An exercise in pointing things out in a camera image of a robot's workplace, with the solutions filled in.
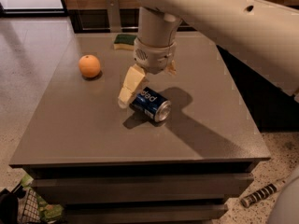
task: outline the orange fruit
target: orange fruit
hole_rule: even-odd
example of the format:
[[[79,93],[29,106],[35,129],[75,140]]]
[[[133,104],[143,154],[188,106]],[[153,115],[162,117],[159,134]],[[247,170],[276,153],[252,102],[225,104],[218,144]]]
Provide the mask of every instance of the orange fruit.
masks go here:
[[[100,74],[101,63],[95,56],[85,55],[78,61],[78,68],[84,77],[93,78]]]

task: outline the speckled floor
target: speckled floor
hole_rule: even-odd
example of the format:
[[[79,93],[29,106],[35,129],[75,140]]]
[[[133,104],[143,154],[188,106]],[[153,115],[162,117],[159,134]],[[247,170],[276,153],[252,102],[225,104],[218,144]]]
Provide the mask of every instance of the speckled floor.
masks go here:
[[[9,160],[73,35],[68,18],[0,19],[0,190],[12,189],[24,175]],[[263,139],[272,159],[253,171],[255,181],[242,196],[287,177],[298,165],[299,133],[263,133]],[[229,211],[213,223],[266,223],[277,196],[249,209],[230,199]]]

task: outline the soda can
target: soda can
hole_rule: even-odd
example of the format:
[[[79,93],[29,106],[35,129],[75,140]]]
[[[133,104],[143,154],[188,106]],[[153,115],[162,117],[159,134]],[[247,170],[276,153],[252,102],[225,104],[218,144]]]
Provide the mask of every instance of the soda can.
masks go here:
[[[149,87],[146,87],[136,96],[132,101],[132,105],[155,120],[155,122],[165,120],[171,110],[171,102]]]

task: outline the can lid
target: can lid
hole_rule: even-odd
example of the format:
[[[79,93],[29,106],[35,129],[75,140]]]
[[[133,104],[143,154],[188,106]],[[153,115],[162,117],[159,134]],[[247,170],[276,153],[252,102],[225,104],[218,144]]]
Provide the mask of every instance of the can lid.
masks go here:
[[[168,115],[170,114],[171,111],[171,102],[170,101],[165,101],[159,109],[157,110],[156,116],[155,116],[155,121],[156,122],[161,122],[165,120]]]

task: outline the sponge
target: sponge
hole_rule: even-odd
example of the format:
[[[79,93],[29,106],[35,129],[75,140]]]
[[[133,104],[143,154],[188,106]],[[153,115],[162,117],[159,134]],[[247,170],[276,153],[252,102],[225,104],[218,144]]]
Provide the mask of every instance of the sponge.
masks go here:
[[[114,41],[114,49],[134,50],[136,35],[118,34]]]

